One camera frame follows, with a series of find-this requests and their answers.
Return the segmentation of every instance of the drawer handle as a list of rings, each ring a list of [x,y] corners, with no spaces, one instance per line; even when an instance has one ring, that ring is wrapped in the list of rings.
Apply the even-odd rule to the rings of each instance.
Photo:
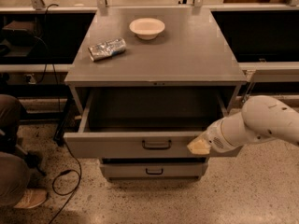
[[[164,171],[163,168],[161,168],[159,170],[150,170],[150,169],[146,168],[147,175],[162,175],[163,171]]]
[[[142,140],[142,147],[147,150],[166,150],[171,147],[171,140],[164,142],[146,142]]]

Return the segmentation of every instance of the gray tabletop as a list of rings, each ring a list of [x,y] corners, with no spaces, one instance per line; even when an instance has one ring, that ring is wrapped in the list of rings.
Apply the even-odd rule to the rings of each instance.
[[[131,21],[156,18],[165,30],[153,40],[141,40]],[[124,38],[126,51],[93,62],[88,47]],[[245,76],[215,22],[204,7],[109,7],[99,9],[65,82],[99,86],[98,82],[244,83]]]

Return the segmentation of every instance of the cabinet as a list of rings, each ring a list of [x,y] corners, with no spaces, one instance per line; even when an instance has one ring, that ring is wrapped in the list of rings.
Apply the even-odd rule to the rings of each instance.
[[[107,179],[200,177],[209,155],[187,145],[225,116],[246,82],[209,10],[106,8],[99,11],[66,84],[81,113],[77,133],[64,139],[77,158],[96,158]],[[128,25],[161,19],[157,38],[143,41]],[[123,37],[127,50],[92,62],[87,47]]]

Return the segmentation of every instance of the white bowl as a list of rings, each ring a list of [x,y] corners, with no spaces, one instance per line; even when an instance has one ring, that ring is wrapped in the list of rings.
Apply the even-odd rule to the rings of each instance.
[[[154,39],[164,29],[162,21],[151,18],[137,19],[130,24],[130,30],[143,40]]]

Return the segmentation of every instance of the terrazzo floor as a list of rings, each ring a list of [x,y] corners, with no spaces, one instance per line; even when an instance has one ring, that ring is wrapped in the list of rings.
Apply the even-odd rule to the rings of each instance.
[[[69,195],[59,196],[52,181],[66,169],[78,170],[66,146],[52,140],[56,123],[23,124],[21,145],[41,153],[32,187],[43,187],[48,200],[30,210],[0,208],[0,223],[47,224]],[[78,191],[51,223],[133,224],[297,224],[299,223],[299,148],[284,141],[246,146],[236,157],[212,157],[200,179],[106,181],[99,160],[79,159]],[[70,173],[55,186],[68,192],[78,177]]]

